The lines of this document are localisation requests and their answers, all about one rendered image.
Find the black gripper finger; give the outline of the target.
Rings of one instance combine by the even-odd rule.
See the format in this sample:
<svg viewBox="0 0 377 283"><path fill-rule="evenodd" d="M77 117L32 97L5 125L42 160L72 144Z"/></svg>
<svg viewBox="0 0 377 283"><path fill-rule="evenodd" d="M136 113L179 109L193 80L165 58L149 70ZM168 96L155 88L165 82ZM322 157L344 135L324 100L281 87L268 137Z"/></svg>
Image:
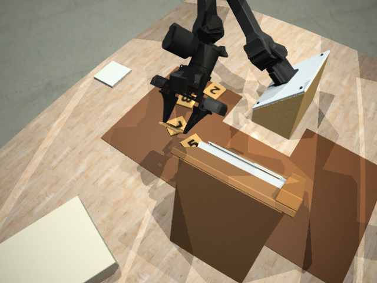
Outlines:
<svg viewBox="0 0 377 283"><path fill-rule="evenodd" d="M165 92L162 92L159 90L159 93L161 93L163 97L163 123L166 123L168 119L170 118L170 115L174 109L174 106L176 105L176 102L178 100L178 97L169 95Z"/></svg>
<svg viewBox="0 0 377 283"><path fill-rule="evenodd" d="M191 130L202 118L204 118L208 114L213 114L209 111L203 110L197 106L193 106L193 112L184 128L183 133L186 134L189 130Z"/></svg>

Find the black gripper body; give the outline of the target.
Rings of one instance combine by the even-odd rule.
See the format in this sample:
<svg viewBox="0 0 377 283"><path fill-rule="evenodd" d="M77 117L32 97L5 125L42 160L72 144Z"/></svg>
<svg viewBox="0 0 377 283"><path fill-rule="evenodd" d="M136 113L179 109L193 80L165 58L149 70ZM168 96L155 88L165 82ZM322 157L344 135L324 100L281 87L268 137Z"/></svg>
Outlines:
<svg viewBox="0 0 377 283"><path fill-rule="evenodd" d="M188 65L186 65L186 70L187 71L194 71L194 68L199 68L200 69L200 74L204 75L204 81L203 81L203 86L201 89L199 89L198 91L196 91L195 89L192 89L189 93L185 94L185 93L181 93L181 91L177 91L177 90L170 90L168 88L168 82L169 82L169 79L165 78L165 77L162 77L162 76L159 76L159 75L155 75L150 84L158 87L161 89L162 92L165 92L169 95L172 95L172 96L175 96L176 94L178 95L181 95L181 96L184 96L184 97L187 97L195 102L198 102L199 105L198 107L199 108L202 108L203 110L206 110L206 111L209 111L209 112L214 112L216 114L219 114L221 116L225 116L226 113L227 113L227 105L225 105L224 103L220 102L220 101L217 101L211 97L207 97L205 98L204 97L204 89L208 83L208 81L211 81L211 71L209 71L208 69L198 65L198 64L195 64L193 62L189 62ZM192 93L194 93L194 95L196 96L193 96Z"/></svg>

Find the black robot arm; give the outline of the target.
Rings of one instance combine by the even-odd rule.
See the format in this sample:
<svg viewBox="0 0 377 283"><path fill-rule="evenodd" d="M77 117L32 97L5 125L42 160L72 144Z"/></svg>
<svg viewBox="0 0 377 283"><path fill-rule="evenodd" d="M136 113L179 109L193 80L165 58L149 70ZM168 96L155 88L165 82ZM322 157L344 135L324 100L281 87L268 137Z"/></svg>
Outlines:
<svg viewBox="0 0 377 283"><path fill-rule="evenodd" d="M227 2L246 36L243 48L248 59L260 71L267 70L274 86L287 84L299 69L294 70L286 59L288 52L285 46L275 43L270 35L262 31L246 0ZM161 47L183 59L192 57L190 62L212 72L219 56L228 57L225 46L214 45L223 36L224 27L217 14L216 0L197 0L197 18L192 32L174 22ZM199 68L187 71L186 65L180 64L178 71L170 74L168 88L187 94L192 89L201 89L203 81L204 75L200 74Z"/></svg>

